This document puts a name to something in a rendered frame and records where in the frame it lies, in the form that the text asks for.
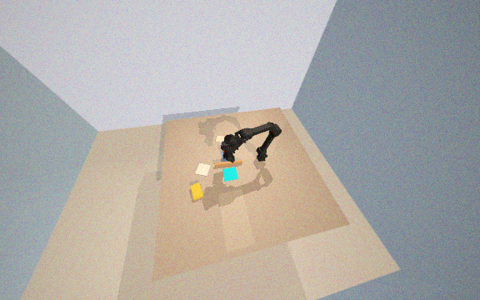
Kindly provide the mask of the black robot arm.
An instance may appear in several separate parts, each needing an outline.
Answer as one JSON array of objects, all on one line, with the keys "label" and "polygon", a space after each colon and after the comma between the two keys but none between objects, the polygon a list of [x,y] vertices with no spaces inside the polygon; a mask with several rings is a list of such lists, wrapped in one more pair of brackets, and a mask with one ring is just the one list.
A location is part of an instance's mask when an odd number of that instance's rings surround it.
[{"label": "black robot arm", "polygon": [[[273,139],[279,136],[279,134],[281,134],[282,132],[281,128],[277,124],[274,124],[272,122],[267,122],[266,124],[263,124],[261,126],[254,127],[254,128],[241,129],[235,132],[234,133],[235,135],[232,135],[232,134],[226,135],[224,138],[224,141],[222,141],[221,149],[223,151],[227,150],[227,152],[229,152],[231,149],[231,145],[234,145],[236,148],[239,148],[243,143],[246,143],[246,141],[251,139],[253,136],[259,133],[264,133],[266,131],[269,131],[269,134],[266,140],[264,141],[261,147],[257,148],[257,154],[258,154],[257,160],[259,162],[266,161],[265,158],[268,157],[267,149],[269,145],[271,144]],[[239,137],[238,134],[241,137]]]}]

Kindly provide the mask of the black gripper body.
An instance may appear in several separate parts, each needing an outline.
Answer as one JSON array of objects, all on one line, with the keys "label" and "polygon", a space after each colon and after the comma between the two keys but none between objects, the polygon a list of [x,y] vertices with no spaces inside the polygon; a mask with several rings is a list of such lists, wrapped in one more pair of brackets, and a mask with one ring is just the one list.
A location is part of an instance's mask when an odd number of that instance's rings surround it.
[{"label": "black gripper body", "polygon": [[235,162],[235,157],[233,156],[233,153],[235,153],[236,150],[238,150],[238,147],[235,147],[234,145],[231,145],[231,149],[226,155],[226,160],[227,161],[229,161],[231,163]]}]

